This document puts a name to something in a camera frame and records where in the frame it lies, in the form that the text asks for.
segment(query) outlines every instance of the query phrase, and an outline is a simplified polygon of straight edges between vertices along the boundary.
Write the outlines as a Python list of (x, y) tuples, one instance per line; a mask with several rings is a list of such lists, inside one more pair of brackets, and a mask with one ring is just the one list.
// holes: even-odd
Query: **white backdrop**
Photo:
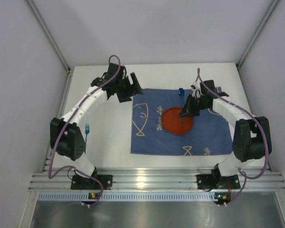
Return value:
[(238, 62), (271, 0), (34, 0), (71, 66)]
[(271, 162), (285, 178), (285, 0), (264, 28), (242, 72), (256, 114), (269, 119)]
[(1, 0), (0, 228), (17, 227), (65, 77), (24, 0)]

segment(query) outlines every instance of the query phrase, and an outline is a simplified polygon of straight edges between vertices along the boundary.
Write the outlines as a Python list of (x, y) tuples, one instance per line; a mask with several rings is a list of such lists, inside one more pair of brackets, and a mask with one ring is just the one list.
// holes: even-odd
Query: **blue placemat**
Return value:
[[(168, 133), (161, 123), (169, 108), (181, 107), (177, 90), (144, 89), (133, 98), (131, 153), (147, 155), (222, 155), (232, 152), (228, 122), (210, 109), (193, 118), (186, 135)], [(185, 90), (184, 103), (191, 90)]]

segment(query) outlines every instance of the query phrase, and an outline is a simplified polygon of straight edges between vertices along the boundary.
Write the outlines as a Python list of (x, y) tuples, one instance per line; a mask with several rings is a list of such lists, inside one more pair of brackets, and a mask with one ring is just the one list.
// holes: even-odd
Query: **metal floor panel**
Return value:
[(100, 202), (90, 209), (67, 204), (38, 201), (31, 228), (285, 228), (272, 192), (243, 193), (227, 207), (213, 202)]

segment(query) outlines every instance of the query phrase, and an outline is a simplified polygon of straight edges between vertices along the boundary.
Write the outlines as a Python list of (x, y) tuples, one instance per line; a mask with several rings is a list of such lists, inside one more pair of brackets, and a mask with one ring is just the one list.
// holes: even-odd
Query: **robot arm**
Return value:
[(97, 177), (97, 169), (88, 160), (85, 154), (86, 142), (83, 137), (83, 135), (85, 135), (85, 120), (89, 119), (95, 109), (114, 94), (117, 94), (120, 103), (131, 101), (131, 96), (135, 94), (143, 94), (143, 90), (138, 83), (135, 73), (130, 74), (133, 81), (131, 84), (126, 75), (125, 67), (121, 66), (114, 80), (91, 95), (92, 91), (111, 79), (117, 69), (118, 65), (110, 63), (108, 71), (105, 72), (102, 77), (93, 80), (86, 94), (74, 108), (60, 119), (54, 118), (50, 123), (50, 146), (53, 149), (63, 126), (66, 124), (66, 121), (72, 117), (59, 141), (57, 153), (72, 160), (73, 165), (82, 173), (95, 178)]
[[(220, 92), (214, 81), (204, 81), (210, 90), (219, 96), (225, 96), (229, 101), (228, 94)], [(200, 114), (200, 110), (211, 108), (224, 117), (235, 129), (233, 138), (233, 152), (212, 170), (212, 179), (218, 188), (226, 186), (232, 180), (239, 168), (244, 168), (249, 163), (260, 159), (265, 155), (265, 146), (259, 128), (255, 122), (244, 112), (234, 105), (217, 99), (201, 83), (191, 86), (193, 94), (189, 95), (186, 104), (179, 114), (179, 117), (194, 117)], [(271, 140), (269, 122), (265, 117), (256, 117), (264, 129), (269, 154), (271, 153)]]

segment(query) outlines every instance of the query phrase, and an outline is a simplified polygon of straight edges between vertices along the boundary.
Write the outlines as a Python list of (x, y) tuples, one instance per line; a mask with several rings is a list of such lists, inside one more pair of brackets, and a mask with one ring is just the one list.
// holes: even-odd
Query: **black mounting bracket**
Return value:
[(240, 183), (237, 175), (223, 177), (219, 172), (219, 166), (216, 165), (211, 170), (211, 174), (196, 175), (198, 189), (211, 191), (212, 189), (240, 189)]
[[(53, 118), (50, 123), (50, 146), (53, 149), (61, 129), (66, 124), (64, 119)], [(85, 140), (76, 123), (68, 124), (58, 143), (57, 153), (72, 161), (80, 158), (86, 149)]]
[[(101, 182), (104, 190), (109, 190), (112, 187), (113, 175), (97, 175), (97, 180)], [(92, 179), (84, 178), (75, 174), (72, 177), (72, 190), (100, 190), (100, 185)]]
[[(261, 124), (268, 145), (268, 153), (271, 153), (271, 137), (269, 129), (269, 121), (266, 117), (256, 117)], [(251, 137), (251, 132), (255, 133), (255, 137)], [(260, 129), (253, 120), (238, 120), (234, 129), (234, 137), (232, 143), (234, 155), (241, 162), (250, 159), (260, 159), (265, 156), (265, 144)]]

